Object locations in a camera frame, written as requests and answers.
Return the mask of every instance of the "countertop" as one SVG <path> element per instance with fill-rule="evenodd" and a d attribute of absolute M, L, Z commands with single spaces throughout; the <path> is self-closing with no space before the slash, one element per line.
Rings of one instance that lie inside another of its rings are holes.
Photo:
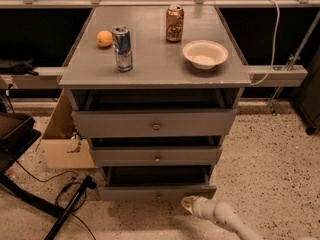
<path fill-rule="evenodd" d="M 77 89 L 113 88 L 232 88 L 249 86 L 245 66 L 212 5 L 184 6 L 182 41 L 165 38 L 167 6 L 97 7 L 63 74 L 60 86 Z M 113 48 L 99 48 L 96 35 L 114 25 L 130 30 L 133 69 L 117 69 Z M 229 52 L 227 61 L 202 71 L 187 61 L 183 47 L 194 40 L 211 40 Z"/>

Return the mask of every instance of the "soda can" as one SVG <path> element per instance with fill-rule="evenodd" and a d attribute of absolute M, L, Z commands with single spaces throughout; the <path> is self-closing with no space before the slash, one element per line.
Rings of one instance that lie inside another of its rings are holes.
<path fill-rule="evenodd" d="M 184 11 L 181 5 L 170 5 L 167 10 L 166 39 L 179 42 L 182 39 Z"/>
<path fill-rule="evenodd" d="M 122 72 L 131 70 L 133 65 L 129 29 L 123 25 L 114 26 L 112 41 L 118 70 Z"/>

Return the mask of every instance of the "concrete floor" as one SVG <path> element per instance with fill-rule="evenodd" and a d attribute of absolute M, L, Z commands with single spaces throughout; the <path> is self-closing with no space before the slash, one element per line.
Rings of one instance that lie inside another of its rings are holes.
<path fill-rule="evenodd" d="M 215 200 L 227 201 L 243 220 L 267 239 L 320 239 L 320 134 L 305 134 L 306 125 L 288 102 L 277 103 L 272 116 L 265 102 L 242 101 L 211 183 Z M 29 111 L 35 128 L 43 131 L 49 117 Z M 35 143 L 20 159 L 31 173 L 46 179 L 65 170 L 48 169 L 43 150 Z M 71 178 L 64 175 L 48 183 L 30 178 L 18 165 L 14 181 L 31 193 L 54 202 Z M 79 180 L 90 175 L 104 181 L 97 169 L 76 170 Z M 192 217 L 179 201 L 102 201 L 89 190 L 87 201 L 76 214 L 96 239 L 238 239 L 235 234 Z M 69 196 L 62 198 L 66 204 Z M 0 191 L 0 239 L 44 239 L 55 220 Z M 70 217 L 56 239 L 93 239 L 81 223 Z"/>

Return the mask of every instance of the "white cable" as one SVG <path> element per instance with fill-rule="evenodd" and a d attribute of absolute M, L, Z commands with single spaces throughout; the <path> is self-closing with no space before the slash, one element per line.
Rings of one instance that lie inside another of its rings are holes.
<path fill-rule="evenodd" d="M 277 9 L 277 21 L 274 27 L 274 33 L 273 33 L 273 42 L 272 42 L 272 57 L 271 57 L 271 63 L 270 66 L 272 68 L 273 63 L 274 63 L 274 54 L 275 54 L 275 50 L 276 50 L 276 39 L 277 39 L 277 32 L 278 32 L 278 25 L 279 25 L 279 20 L 280 20 L 280 9 L 279 9 L 279 5 L 277 4 L 276 0 L 269 0 L 271 1 Z M 260 83 L 262 83 L 267 77 L 268 77 L 269 73 L 265 74 L 265 76 L 260 79 L 258 82 L 255 83 L 251 83 L 250 85 L 258 85 Z"/>

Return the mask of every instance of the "white bowl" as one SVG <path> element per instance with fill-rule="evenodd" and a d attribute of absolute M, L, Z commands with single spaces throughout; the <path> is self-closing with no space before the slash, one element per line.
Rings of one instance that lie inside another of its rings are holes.
<path fill-rule="evenodd" d="M 198 40 L 188 43 L 183 48 L 184 57 L 192 65 L 199 69 L 211 69 L 216 65 L 225 62 L 228 58 L 228 51 L 221 44 Z"/>

